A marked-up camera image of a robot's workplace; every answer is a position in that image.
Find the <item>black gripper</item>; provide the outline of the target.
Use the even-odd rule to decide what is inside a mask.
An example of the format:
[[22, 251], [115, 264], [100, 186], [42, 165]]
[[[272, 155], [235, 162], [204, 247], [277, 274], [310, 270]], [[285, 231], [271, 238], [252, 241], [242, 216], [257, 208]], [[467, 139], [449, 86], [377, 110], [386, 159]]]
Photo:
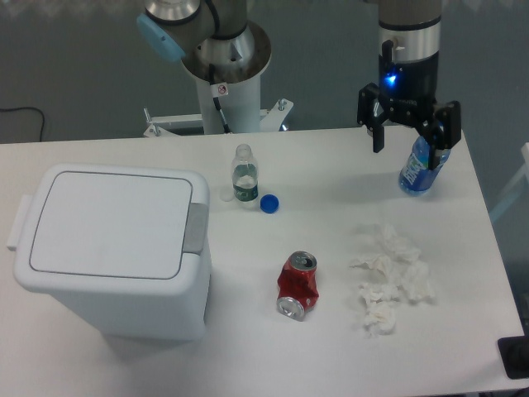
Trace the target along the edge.
[[429, 147], [428, 169], [434, 170], [444, 151], [460, 141], [460, 102], [434, 103], [437, 53], [411, 61], [398, 61], [395, 55], [395, 42], [384, 41], [379, 55], [379, 86], [369, 83], [359, 91], [357, 122], [371, 133], [374, 153], [384, 148], [385, 121], [408, 127], [421, 124], [419, 133]]

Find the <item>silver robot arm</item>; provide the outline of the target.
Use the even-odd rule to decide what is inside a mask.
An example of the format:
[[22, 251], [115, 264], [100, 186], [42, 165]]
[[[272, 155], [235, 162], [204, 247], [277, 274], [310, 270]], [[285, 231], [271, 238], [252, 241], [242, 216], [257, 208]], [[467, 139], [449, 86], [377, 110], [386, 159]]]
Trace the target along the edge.
[[[388, 121], [427, 142], [427, 167], [461, 137], [460, 105], [436, 101], [441, 37], [438, 1], [380, 1], [379, 80], [359, 92], [357, 121], [374, 151], [384, 148]], [[271, 58], [264, 30], [244, 1], [147, 1], [136, 25], [163, 59], [194, 77], [207, 134], [262, 132], [260, 77]]]

